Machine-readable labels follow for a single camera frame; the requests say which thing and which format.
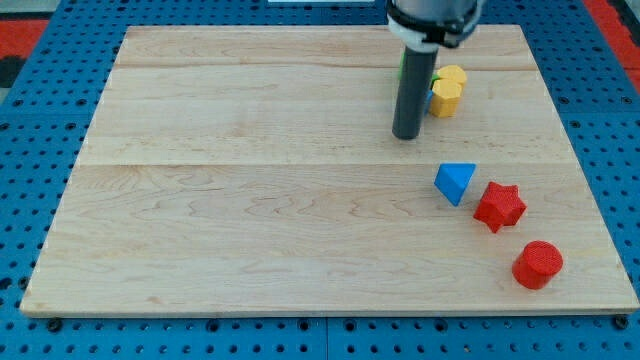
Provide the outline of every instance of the red cylinder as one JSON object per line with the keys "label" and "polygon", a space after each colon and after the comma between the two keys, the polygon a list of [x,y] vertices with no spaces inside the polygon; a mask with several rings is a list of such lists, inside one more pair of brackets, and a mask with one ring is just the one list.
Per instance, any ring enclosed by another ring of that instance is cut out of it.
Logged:
{"label": "red cylinder", "polygon": [[542,289],[562,269],[562,254],[546,241],[532,241],[511,267],[516,280],[532,290]]}

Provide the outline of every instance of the perforated metal surface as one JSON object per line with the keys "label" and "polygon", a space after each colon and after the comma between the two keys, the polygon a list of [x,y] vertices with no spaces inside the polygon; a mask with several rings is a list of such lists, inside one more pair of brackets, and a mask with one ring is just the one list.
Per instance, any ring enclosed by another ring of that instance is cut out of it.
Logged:
{"label": "perforated metal surface", "polygon": [[[262,0],[64,0],[0,107],[0,357],[640,357],[635,315],[628,323],[571,317],[60,324],[19,313],[23,288],[127,25],[384,22],[382,0],[363,8],[279,8]],[[638,289],[638,94],[580,1],[491,0],[483,22],[523,27]]]}

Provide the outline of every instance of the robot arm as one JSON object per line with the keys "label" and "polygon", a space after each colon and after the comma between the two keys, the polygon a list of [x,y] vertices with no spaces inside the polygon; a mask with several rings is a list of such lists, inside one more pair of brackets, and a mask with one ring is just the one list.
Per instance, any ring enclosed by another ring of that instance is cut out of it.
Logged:
{"label": "robot arm", "polygon": [[418,136],[440,45],[455,48],[475,29],[486,0],[387,0],[389,30],[406,45],[393,134]]}

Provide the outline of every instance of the red surface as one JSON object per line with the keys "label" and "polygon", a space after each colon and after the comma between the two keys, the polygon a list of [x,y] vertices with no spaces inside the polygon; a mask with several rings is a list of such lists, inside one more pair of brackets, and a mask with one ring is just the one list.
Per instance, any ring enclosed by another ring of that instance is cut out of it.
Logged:
{"label": "red surface", "polygon": [[0,21],[0,59],[5,56],[29,57],[48,23],[49,20]]}
{"label": "red surface", "polygon": [[533,241],[525,246],[522,254],[513,263],[513,277],[524,287],[538,290],[562,269],[560,251],[545,241]]}
{"label": "red surface", "polygon": [[607,0],[584,0],[584,4],[629,75],[636,91],[640,92],[640,48],[631,39],[631,32],[620,22],[618,12]]}
{"label": "red surface", "polygon": [[497,233],[502,226],[517,224],[526,209],[518,195],[518,185],[502,186],[490,181],[473,217]]}

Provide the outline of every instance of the wooden board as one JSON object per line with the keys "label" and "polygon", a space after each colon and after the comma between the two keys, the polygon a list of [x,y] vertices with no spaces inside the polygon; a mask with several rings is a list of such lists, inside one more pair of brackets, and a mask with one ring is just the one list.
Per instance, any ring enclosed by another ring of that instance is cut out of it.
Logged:
{"label": "wooden board", "polygon": [[[35,317],[550,315],[638,307],[518,27],[439,66],[458,115],[391,134],[403,46],[385,27],[132,27],[22,310]],[[478,164],[457,208],[442,162]],[[492,234],[488,181],[529,208]],[[556,244],[550,286],[517,284]]]}

